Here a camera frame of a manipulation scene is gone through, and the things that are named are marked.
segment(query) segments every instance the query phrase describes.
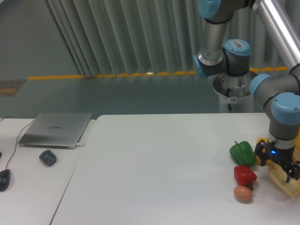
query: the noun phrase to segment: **brown egg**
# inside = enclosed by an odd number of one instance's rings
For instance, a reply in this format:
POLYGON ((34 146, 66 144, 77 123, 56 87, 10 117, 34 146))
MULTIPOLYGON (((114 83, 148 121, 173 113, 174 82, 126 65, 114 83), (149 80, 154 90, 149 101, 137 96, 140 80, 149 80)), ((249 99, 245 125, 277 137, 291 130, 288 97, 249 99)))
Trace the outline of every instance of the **brown egg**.
POLYGON ((247 187, 237 186, 233 192, 235 196, 242 201, 250 202, 252 200, 252 192, 247 187))

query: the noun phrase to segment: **laptop logo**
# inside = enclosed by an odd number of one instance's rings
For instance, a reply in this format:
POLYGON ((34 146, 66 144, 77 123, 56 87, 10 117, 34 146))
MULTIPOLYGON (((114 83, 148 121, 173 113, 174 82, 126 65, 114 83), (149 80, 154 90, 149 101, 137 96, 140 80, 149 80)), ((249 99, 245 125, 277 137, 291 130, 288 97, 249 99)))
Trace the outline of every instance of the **laptop logo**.
POLYGON ((62 129, 62 127, 58 127, 58 126, 50 126, 50 129, 62 129))

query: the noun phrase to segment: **silver laptop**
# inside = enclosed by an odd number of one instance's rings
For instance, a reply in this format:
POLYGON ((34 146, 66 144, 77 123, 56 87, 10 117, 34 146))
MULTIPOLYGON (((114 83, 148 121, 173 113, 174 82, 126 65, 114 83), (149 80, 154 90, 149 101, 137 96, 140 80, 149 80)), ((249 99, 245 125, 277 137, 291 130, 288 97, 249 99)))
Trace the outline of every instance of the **silver laptop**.
POLYGON ((91 113, 40 113, 19 141, 20 146, 75 149, 91 113))

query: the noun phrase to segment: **computer mouse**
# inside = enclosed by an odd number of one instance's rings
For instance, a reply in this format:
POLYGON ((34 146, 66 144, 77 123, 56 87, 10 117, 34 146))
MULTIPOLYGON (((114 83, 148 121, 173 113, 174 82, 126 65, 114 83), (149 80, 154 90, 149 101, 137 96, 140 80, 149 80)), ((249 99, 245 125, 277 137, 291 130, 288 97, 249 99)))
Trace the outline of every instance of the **computer mouse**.
POLYGON ((5 191, 10 182, 10 170, 6 169, 0 172, 0 192, 5 191))
POLYGON ((57 161, 56 155, 54 155, 50 149, 43 151, 39 158, 43 161, 43 163, 45 163, 46 166, 52 166, 57 161))

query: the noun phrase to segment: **blue joint cap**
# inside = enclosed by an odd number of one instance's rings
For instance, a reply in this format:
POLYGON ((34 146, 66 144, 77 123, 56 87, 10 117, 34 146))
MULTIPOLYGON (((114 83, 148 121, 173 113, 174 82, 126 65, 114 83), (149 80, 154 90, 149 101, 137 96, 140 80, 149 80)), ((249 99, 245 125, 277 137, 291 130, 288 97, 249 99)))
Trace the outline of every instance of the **blue joint cap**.
POLYGON ((198 0, 198 11, 204 19, 213 18, 221 5, 222 0, 198 0))
POLYGON ((197 55, 194 55, 193 56, 193 60, 194 60, 194 65, 195 65, 195 68, 196 68, 196 74, 201 77, 201 78, 206 78, 207 76, 205 75, 205 73, 203 72, 201 66, 200 66, 200 62, 198 60, 198 56, 197 55))
POLYGON ((242 39, 231 39, 225 42, 224 48, 231 54, 238 56, 249 56, 250 45, 242 39))
POLYGON ((260 74, 252 79, 252 81, 249 84, 249 91, 253 96, 253 98, 254 98, 255 91, 258 88, 258 86, 261 84, 261 82, 263 82, 265 79, 269 77, 271 77, 269 74, 260 74))
POLYGON ((297 125, 300 123, 300 96, 290 92, 281 93, 274 98, 271 110, 280 123, 297 125))

